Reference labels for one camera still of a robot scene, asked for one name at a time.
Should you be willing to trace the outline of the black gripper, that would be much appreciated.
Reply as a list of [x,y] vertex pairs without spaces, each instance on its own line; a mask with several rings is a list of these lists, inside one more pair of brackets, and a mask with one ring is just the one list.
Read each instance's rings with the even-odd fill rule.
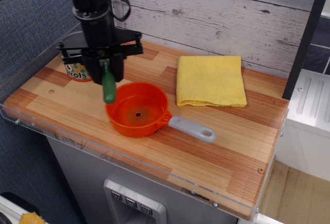
[[102,60],[110,59],[111,73],[115,81],[124,78],[124,57],[143,53],[140,42],[142,34],[138,31],[117,28],[114,20],[124,21],[131,12],[117,17],[112,12],[110,2],[96,4],[75,2],[72,8],[74,16],[80,21],[81,32],[65,36],[56,46],[61,52],[65,64],[82,63],[93,82],[102,84]]

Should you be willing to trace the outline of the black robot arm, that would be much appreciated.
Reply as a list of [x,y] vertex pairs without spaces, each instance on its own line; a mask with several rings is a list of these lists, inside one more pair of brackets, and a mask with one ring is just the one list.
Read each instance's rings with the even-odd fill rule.
[[[65,36],[57,45],[64,64],[80,63],[92,80],[105,88],[123,79],[124,59],[143,52],[138,31],[117,28],[115,20],[125,21],[130,11],[118,17],[111,0],[72,0],[73,14],[81,32]],[[120,0],[129,5],[128,0]]]

